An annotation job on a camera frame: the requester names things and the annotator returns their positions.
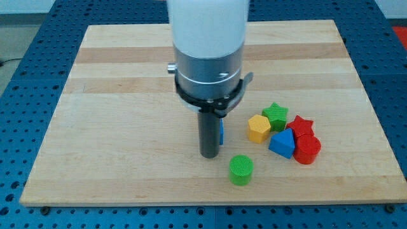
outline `green cylinder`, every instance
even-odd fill
[[[229,163],[229,180],[239,186],[249,184],[253,167],[253,161],[248,156],[234,156]]]

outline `cable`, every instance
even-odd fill
[[[0,67],[4,66],[4,64],[7,62],[14,61],[14,60],[22,60],[22,59],[23,58],[14,58],[14,59],[10,59],[10,60],[0,61]]]

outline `yellow hexagon block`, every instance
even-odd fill
[[[252,142],[262,143],[268,139],[271,128],[272,126],[270,125],[268,118],[256,114],[248,121],[247,136]]]

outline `wooden table surface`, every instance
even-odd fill
[[[214,159],[179,101],[170,26],[92,25],[20,199],[26,206],[359,204],[407,201],[407,183],[332,20],[254,22],[243,75]],[[301,165],[249,142],[247,120],[277,102],[315,121],[322,150]],[[228,162],[245,154],[252,181]]]

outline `toy block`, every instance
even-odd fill
[[[309,165],[314,162],[320,150],[321,142],[318,138],[308,134],[302,135],[296,141],[294,158],[299,163]]]
[[[229,180],[235,185],[247,185],[252,179],[253,168],[253,161],[248,156],[234,156],[229,163]]]
[[[287,123],[287,113],[288,108],[280,107],[277,103],[273,102],[269,108],[263,109],[261,115],[268,118],[272,126],[271,131],[281,132]]]
[[[262,143],[268,139],[271,126],[266,117],[256,114],[247,123],[247,136],[250,141]]]
[[[295,149],[293,130],[288,128],[275,134],[270,141],[268,149],[290,159]]]
[[[295,116],[294,121],[287,124],[286,128],[291,128],[293,130],[294,140],[297,141],[297,139],[303,135],[314,136],[314,132],[312,130],[313,123],[314,121],[305,120],[301,116],[297,115]]]
[[[219,126],[219,128],[220,128],[220,133],[221,133],[221,139],[220,139],[220,141],[219,141],[219,144],[220,145],[223,145],[223,119],[221,118],[221,121],[220,121],[221,123],[220,123],[220,126]]]

